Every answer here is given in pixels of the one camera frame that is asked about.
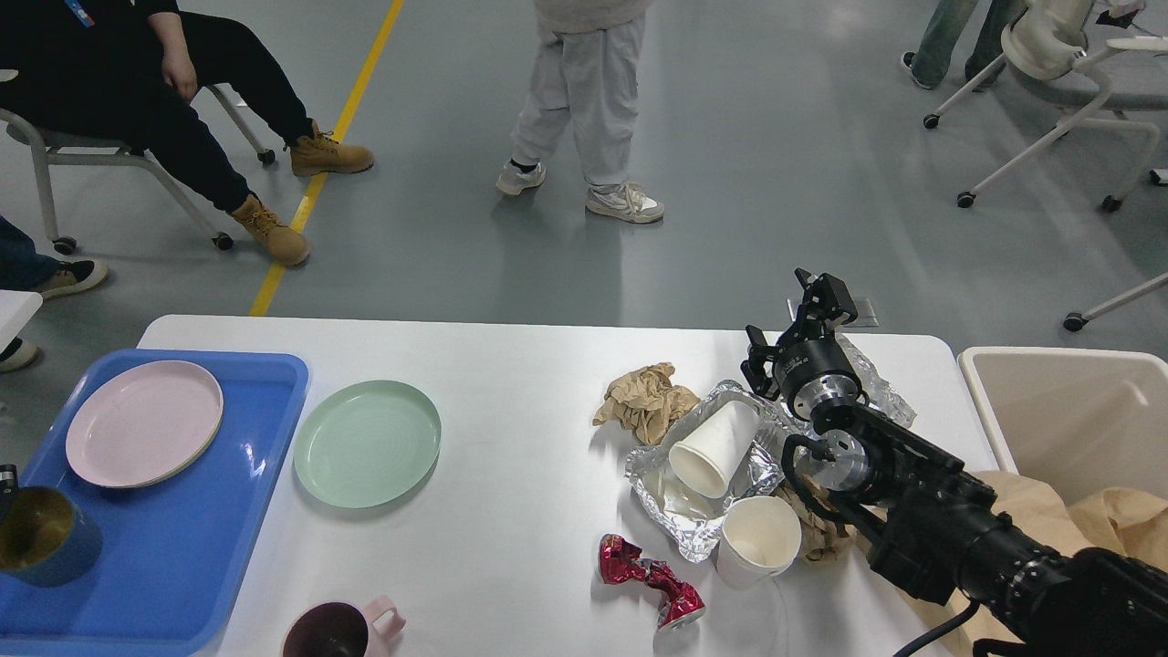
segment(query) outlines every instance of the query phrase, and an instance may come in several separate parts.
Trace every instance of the mug handle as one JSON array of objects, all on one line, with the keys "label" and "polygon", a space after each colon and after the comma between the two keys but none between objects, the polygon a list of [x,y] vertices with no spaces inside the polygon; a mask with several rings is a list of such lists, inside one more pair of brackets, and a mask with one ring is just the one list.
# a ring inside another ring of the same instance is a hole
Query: mug handle
[{"label": "mug handle", "polygon": [[[389,623],[385,624],[385,629],[377,629],[376,622],[381,620],[385,614],[392,614],[394,617],[390,618]],[[369,625],[377,631],[385,641],[392,638],[397,632],[402,631],[405,627],[405,618],[397,613],[397,604],[389,599],[388,595],[382,595],[377,600],[374,600],[366,608],[361,610],[361,615],[364,616]]]}]

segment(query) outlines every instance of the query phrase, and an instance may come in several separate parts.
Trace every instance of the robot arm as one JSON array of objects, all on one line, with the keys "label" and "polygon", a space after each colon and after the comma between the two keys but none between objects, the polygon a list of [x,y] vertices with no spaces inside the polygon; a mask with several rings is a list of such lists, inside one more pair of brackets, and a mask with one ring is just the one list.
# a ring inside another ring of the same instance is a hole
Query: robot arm
[{"label": "robot arm", "polygon": [[1068,559],[993,514],[993,489],[959,458],[868,408],[835,341],[856,317],[843,282],[795,276],[804,299],[794,324],[773,346],[748,326],[742,371],[820,436],[788,437],[780,459],[808,509],[854,525],[871,542],[872,570],[909,595],[944,604],[959,588],[1026,642],[979,642],[980,655],[1168,656],[1168,575],[1101,548]]}]

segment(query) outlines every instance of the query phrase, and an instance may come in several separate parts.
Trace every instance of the cup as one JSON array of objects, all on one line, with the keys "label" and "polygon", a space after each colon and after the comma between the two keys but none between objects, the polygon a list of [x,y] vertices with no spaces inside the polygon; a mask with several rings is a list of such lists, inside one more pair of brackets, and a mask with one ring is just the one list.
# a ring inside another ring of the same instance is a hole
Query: cup
[{"label": "cup", "polygon": [[60,491],[22,489],[0,466],[0,573],[39,587],[76,580],[102,553],[102,532]]},{"label": "cup", "polygon": [[715,568],[726,586],[746,589],[786,570],[801,545],[799,517],[786,500],[748,497],[731,504],[722,520]]},{"label": "cup", "polygon": [[758,424],[758,413],[753,408],[741,401],[728,401],[669,448],[673,472],[681,483],[705,497],[724,496],[750,449]]},{"label": "cup", "polygon": [[[377,623],[383,616],[391,617]],[[305,611],[284,637],[283,657],[389,657],[389,639],[405,627],[397,604],[382,595],[357,609],[326,602]]]}]

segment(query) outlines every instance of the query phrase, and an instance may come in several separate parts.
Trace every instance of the person's leg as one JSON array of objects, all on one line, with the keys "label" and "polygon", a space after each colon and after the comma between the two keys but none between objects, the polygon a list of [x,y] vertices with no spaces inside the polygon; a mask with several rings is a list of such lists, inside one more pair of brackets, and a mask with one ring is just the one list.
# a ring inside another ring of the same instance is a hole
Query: person's leg
[{"label": "person's leg", "polygon": [[180,13],[199,84],[228,83],[291,150],[292,173],[357,173],[374,165],[364,146],[340,144],[308,118],[284,69],[259,37],[230,19]]},{"label": "person's leg", "polygon": [[179,15],[200,85],[230,84],[288,146],[300,137],[312,137],[304,103],[251,29],[230,19],[189,12]]},{"label": "person's leg", "polygon": [[[981,69],[989,65],[1002,54],[1002,30],[1010,25],[1026,9],[1024,0],[993,0],[989,5],[989,13],[986,14],[986,22],[981,23],[981,32],[978,34],[978,44],[973,48],[973,55],[965,62],[965,78],[973,79],[973,76],[981,72]],[[992,85],[1002,69],[999,68],[993,75],[986,78],[981,87]]]},{"label": "person's leg", "polygon": [[953,47],[969,22],[978,0],[940,0],[912,56],[912,76],[926,87],[937,87],[948,72]]},{"label": "person's leg", "polygon": [[69,70],[22,72],[4,84],[0,102],[40,127],[148,148],[162,168],[216,208],[242,206],[248,182],[195,110],[160,74],[111,65],[117,62],[79,61]]},{"label": "person's leg", "polygon": [[55,258],[37,254],[33,240],[0,215],[0,290],[32,290],[60,267]]},{"label": "person's leg", "polygon": [[563,54],[561,37],[540,27],[540,51],[530,88],[512,131],[512,160],[520,165],[537,165],[551,158],[571,120]]},{"label": "person's leg", "polygon": [[600,193],[628,181],[644,37],[644,15],[611,29],[564,35],[563,70],[576,151],[584,180]]}]

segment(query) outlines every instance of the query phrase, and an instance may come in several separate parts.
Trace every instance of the paper cup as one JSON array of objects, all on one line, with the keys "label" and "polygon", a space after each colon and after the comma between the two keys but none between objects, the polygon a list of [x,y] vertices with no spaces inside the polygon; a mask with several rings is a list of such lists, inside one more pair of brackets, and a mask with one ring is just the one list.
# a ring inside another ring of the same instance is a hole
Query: paper cup
[{"label": "paper cup", "polygon": [[715,567],[726,586],[746,589],[786,570],[801,544],[802,528],[790,504],[777,497],[748,497],[726,511]]},{"label": "paper cup", "polygon": [[681,483],[698,493],[718,498],[726,493],[750,442],[758,431],[755,409],[729,401],[705,419],[684,440],[669,448],[669,465]]}]

